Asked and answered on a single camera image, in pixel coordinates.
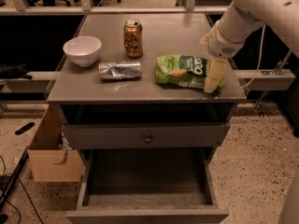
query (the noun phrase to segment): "cardboard box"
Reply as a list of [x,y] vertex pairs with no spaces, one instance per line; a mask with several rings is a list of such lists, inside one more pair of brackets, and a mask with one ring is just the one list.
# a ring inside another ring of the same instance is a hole
[[61,121],[50,105],[28,147],[35,182],[79,182],[83,161],[76,150],[60,150]]

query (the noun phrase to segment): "white cable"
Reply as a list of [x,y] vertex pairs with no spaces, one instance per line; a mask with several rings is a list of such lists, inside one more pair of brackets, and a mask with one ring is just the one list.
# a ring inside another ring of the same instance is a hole
[[258,61],[258,65],[256,67],[256,70],[254,71],[254,74],[253,74],[253,77],[252,79],[247,83],[245,84],[244,86],[241,86],[241,88],[245,88],[247,87],[249,84],[252,83],[252,81],[254,80],[255,78],[255,75],[256,73],[259,71],[260,69],[260,66],[261,66],[261,59],[262,59],[262,53],[263,53],[263,38],[264,38],[264,30],[265,30],[265,24],[263,25],[263,31],[262,31],[262,38],[261,38],[261,43],[260,43],[260,54],[259,54],[259,61]]

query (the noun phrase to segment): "can top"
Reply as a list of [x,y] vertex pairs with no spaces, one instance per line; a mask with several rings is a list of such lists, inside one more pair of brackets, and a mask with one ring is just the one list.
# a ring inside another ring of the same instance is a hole
[[125,25],[129,26],[129,27],[136,27],[136,26],[140,25],[140,21],[138,21],[138,20],[128,20],[125,23]]

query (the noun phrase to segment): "desk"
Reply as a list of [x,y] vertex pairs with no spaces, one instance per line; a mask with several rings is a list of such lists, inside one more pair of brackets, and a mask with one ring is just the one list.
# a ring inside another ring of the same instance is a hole
[[[129,60],[123,25],[143,25],[142,78],[102,82],[98,64]],[[187,54],[211,58],[199,40],[209,31],[199,13],[87,16],[79,35],[103,42],[99,61],[80,68],[65,61],[48,97],[59,110],[70,145],[93,150],[73,223],[220,223],[208,163],[246,100],[231,67],[212,94],[155,82],[156,58]]]

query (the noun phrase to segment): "speckled floor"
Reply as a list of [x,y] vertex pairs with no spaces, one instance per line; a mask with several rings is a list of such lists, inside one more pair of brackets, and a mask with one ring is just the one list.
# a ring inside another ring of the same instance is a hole
[[[46,105],[8,105],[0,119],[0,155],[7,173],[12,172],[29,145],[45,108]],[[232,127],[209,165],[218,205],[230,212],[222,224],[278,223],[288,187],[298,170],[299,140],[293,137],[286,117],[275,104],[264,105],[263,112],[264,118],[260,118],[253,104],[239,105]],[[29,121],[35,127],[15,135]],[[44,223],[70,223],[64,215],[66,210],[76,208],[79,183],[36,183],[29,161],[20,180]],[[19,181],[8,200],[20,210],[21,223],[40,223]],[[18,223],[18,213],[8,203],[3,213],[8,214],[7,223]]]

